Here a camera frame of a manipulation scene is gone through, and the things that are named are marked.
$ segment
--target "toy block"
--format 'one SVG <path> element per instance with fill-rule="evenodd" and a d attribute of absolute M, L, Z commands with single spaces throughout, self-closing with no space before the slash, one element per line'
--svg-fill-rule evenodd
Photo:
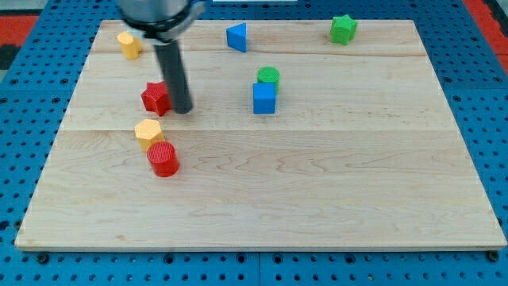
<path fill-rule="evenodd" d="M 135 38 L 129 32 L 124 31 L 117 35 L 118 43 L 120 43 L 121 52 L 127 59 L 134 60 L 139 56 L 142 47 L 140 40 Z"/>
<path fill-rule="evenodd" d="M 175 147 L 166 141 L 157 142 L 152 145 L 148 149 L 146 157 L 152 166 L 153 172 L 157 176 L 172 176 L 180 167 L 180 163 L 176 157 Z"/>
<path fill-rule="evenodd" d="M 157 120 L 145 119 L 134 127 L 137 141 L 141 151 L 147 152 L 150 146 L 157 142 L 165 141 L 162 128 Z"/>
<path fill-rule="evenodd" d="M 163 116 L 166 111 L 171 109 L 171 102 L 164 81 L 147 83 L 146 90 L 141 94 L 141 99 L 147 111 L 153 111 L 159 116 Z"/>
<path fill-rule="evenodd" d="M 341 17 L 333 17 L 330 36 L 332 43 L 349 44 L 355 38 L 358 21 L 351 19 L 348 14 Z"/>
<path fill-rule="evenodd" d="M 254 114 L 274 114 L 275 92 L 274 83 L 254 83 L 252 85 L 253 112 Z"/>
<path fill-rule="evenodd" d="M 247 24 L 239 24 L 225 31 L 228 46 L 240 52 L 247 52 Z"/>
<path fill-rule="evenodd" d="M 275 84 L 276 93 L 279 93 L 279 80 L 280 80 L 280 72 L 276 68 L 264 67 L 260 68 L 260 70 L 257 71 L 257 82 Z"/>

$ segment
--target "blue pegboard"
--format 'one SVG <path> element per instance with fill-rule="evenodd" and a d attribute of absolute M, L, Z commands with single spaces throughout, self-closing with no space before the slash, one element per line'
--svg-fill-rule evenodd
<path fill-rule="evenodd" d="M 508 79 L 459 0 L 299 0 L 211 6 L 201 19 L 413 19 L 508 233 Z M 13 246 L 112 0 L 50 0 L 0 84 L 0 284 L 508 284 L 508 251 L 468 253 L 23 253 Z"/>

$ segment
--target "red cylinder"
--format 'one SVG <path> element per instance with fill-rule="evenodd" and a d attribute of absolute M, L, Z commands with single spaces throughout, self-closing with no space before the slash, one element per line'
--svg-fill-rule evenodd
<path fill-rule="evenodd" d="M 180 166 L 175 147 L 169 142 L 157 142 L 146 152 L 153 172 L 161 177 L 169 177 L 178 171 Z"/>

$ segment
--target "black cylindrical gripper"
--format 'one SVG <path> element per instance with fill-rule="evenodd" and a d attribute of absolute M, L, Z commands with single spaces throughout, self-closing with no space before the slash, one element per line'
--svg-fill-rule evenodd
<path fill-rule="evenodd" d="M 177 114 L 185 114 L 192 110 L 192 99 L 187 86 L 185 69 L 178 41 L 169 44 L 154 45 L 160 70 L 166 81 L 171 106 Z"/>

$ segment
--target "blue triangular prism block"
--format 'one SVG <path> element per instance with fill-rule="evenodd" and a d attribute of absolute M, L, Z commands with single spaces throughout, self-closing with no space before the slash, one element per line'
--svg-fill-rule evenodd
<path fill-rule="evenodd" d="M 228 46 L 240 52 L 247 52 L 247 24 L 239 24 L 226 30 Z"/>

